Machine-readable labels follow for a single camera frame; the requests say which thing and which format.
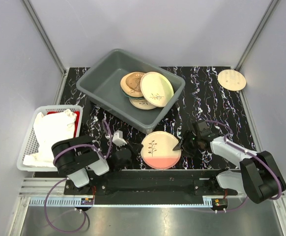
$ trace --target red cloth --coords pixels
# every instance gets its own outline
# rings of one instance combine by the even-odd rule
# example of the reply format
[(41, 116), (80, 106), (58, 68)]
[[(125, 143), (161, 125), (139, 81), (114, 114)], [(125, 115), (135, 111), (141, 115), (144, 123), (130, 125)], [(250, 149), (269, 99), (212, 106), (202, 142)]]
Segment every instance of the red cloth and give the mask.
[[(54, 114), (54, 113), (58, 113), (58, 112), (48, 112), (47, 115), (49, 114)], [(74, 129), (74, 138), (76, 137), (76, 131), (78, 129), (78, 124), (79, 124), (79, 117), (80, 117), (80, 112), (74, 112), (76, 114), (76, 120), (74, 122), (74, 126), (75, 126), (75, 129)]]

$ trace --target black and white marbled mat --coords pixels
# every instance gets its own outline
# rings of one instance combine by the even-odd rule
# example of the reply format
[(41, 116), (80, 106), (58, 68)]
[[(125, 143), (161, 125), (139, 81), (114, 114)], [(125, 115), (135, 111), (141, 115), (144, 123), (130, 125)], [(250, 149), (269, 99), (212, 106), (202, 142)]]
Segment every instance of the black and white marbled mat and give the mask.
[[(186, 81), (185, 89), (176, 104), (156, 126), (154, 131), (166, 131), (180, 139), (191, 123), (199, 119), (212, 119), (228, 125), (234, 132), (232, 140), (249, 149), (255, 149), (247, 117), (238, 92), (221, 87), (217, 75), (228, 67), (163, 67)], [(70, 68), (60, 104), (76, 104), (83, 107), (80, 136), (91, 135), (97, 140), (102, 153), (108, 150), (101, 120), (105, 119), (113, 132), (121, 130), (124, 138), (139, 144), (146, 136), (130, 125), (90, 102), (77, 90), (76, 82), (88, 68)], [(226, 129), (212, 126), (213, 131), (227, 134)], [(195, 158), (182, 156), (173, 169), (222, 169), (234, 168), (224, 158), (207, 151), (196, 151)], [(130, 169), (151, 169), (138, 156)]]

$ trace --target gray wall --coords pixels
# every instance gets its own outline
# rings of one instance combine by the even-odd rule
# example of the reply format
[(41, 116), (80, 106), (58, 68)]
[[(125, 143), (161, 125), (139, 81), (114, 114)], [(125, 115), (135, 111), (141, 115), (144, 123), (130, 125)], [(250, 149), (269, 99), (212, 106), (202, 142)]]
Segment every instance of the gray wall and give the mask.
[(30, 0), (66, 67), (114, 48), (157, 65), (236, 66), (270, 0)]
[(263, 149), (274, 155), (286, 180), (286, 0), (279, 3), (242, 73)]
[(52, 104), (61, 76), (20, 0), (0, 0), (0, 236), (25, 173), (16, 160), (33, 111)]

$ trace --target round wooden board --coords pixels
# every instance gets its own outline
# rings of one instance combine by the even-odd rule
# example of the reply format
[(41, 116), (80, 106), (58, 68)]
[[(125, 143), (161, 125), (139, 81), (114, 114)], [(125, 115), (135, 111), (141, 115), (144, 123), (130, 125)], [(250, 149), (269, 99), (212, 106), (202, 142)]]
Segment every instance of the round wooden board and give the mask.
[(221, 71), (217, 76), (217, 80), (222, 87), (231, 91), (240, 91), (247, 84), (245, 77), (235, 70)]

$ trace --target wooden plate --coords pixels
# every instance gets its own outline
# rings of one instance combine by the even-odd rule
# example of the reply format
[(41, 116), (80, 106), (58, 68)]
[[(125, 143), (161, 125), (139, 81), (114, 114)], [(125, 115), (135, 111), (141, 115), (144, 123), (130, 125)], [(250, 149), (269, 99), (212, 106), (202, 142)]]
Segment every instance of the wooden plate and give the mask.
[(178, 139), (170, 133), (164, 131), (150, 133), (143, 139), (142, 144), (142, 159), (154, 169), (171, 168), (180, 159), (181, 150), (172, 150), (178, 144)]
[(129, 98), (129, 100), (133, 106), (135, 106), (136, 108), (142, 109), (142, 110), (152, 110), (156, 108), (156, 106), (150, 104), (146, 100), (138, 100), (138, 99), (133, 99), (133, 98)]
[(134, 91), (141, 92), (141, 78), (144, 75), (144, 73), (138, 72), (138, 73), (131, 73), (127, 79), (125, 80), (125, 83), (127, 86)]
[(156, 107), (165, 107), (174, 92), (169, 80), (157, 72), (148, 72), (141, 79), (145, 99)]
[(122, 93), (124, 94), (124, 96), (126, 96), (128, 98), (133, 98), (133, 99), (136, 99), (136, 100), (146, 100), (144, 97), (132, 97), (132, 96), (129, 96), (124, 91), (122, 91)]
[(143, 97), (142, 92), (140, 92), (140, 91), (135, 91), (134, 89), (131, 89), (131, 88), (127, 85), (127, 83), (126, 83), (127, 78), (128, 78), (129, 76), (131, 76), (131, 75), (136, 74), (136, 73), (137, 73), (138, 75), (142, 75), (142, 76), (144, 75), (143, 72), (132, 72), (132, 73), (129, 73), (129, 74), (123, 76), (123, 78), (122, 78), (121, 81), (120, 81), (120, 86), (121, 86), (122, 90), (123, 90), (127, 95), (129, 95), (129, 96), (131, 96), (131, 97)]
[(235, 70), (223, 70), (218, 74), (217, 80), (222, 87), (231, 91), (242, 90), (247, 84), (245, 77)]

